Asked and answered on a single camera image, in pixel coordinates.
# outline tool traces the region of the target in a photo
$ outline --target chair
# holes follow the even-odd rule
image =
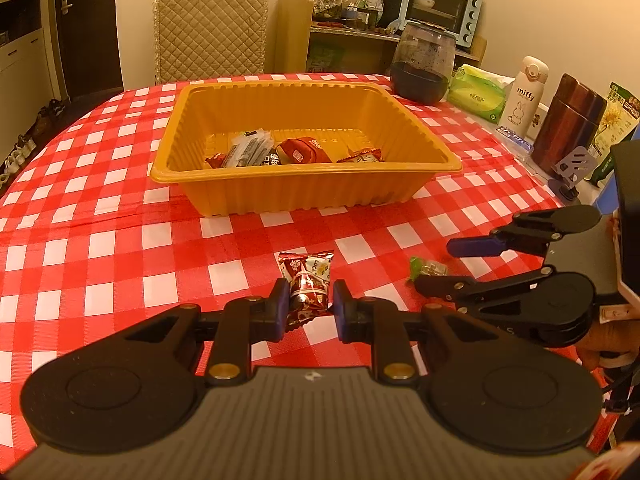
[[[264,71],[269,0],[154,0],[156,84]]]

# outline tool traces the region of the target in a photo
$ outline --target door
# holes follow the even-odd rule
[[[62,70],[71,100],[122,88],[115,0],[56,0]]]

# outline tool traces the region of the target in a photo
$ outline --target table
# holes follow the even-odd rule
[[[378,82],[388,89],[388,78],[373,75],[246,79],[270,78]],[[233,298],[266,296],[280,275],[280,251],[335,250],[333,280],[345,279],[356,297],[387,298],[403,310],[423,303],[406,284],[414,255],[482,280],[540,266],[539,258],[513,251],[497,258],[447,255],[454,235],[486,234],[516,211],[556,206],[497,140],[447,103],[400,99],[463,161],[461,173],[430,181],[409,202],[201,218],[177,186],[148,177],[187,84],[110,99],[54,139],[1,200],[0,470],[33,447],[19,407],[32,370],[179,302],[215,310]],[[333,318],[317,318],[279,344],[255,344],[252,357],[263,365],[370,364],[368,347],[336,338]],[[602,446],[614,420],[602,418],[592,449]]]

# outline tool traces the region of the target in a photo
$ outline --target orange plastic tray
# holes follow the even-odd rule
[[[269,130],[276,144],[313,137],[331,160],[380,148],[385,162],[291,164],[214,170],[245,131]],[[410,199],[460,160],[422,121],[375,84],[247,81],[191,85],[180,93],[151,178],[179,184],[204,216],[291,211]]]

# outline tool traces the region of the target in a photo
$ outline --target white thermos bottle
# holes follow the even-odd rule
[[[549,67],[539,59],[527,56],[522,60],[520,72],[513,82],[500,118],[500,126],[513,130],[522,138],[525,137],[538,110],[548,76]]]

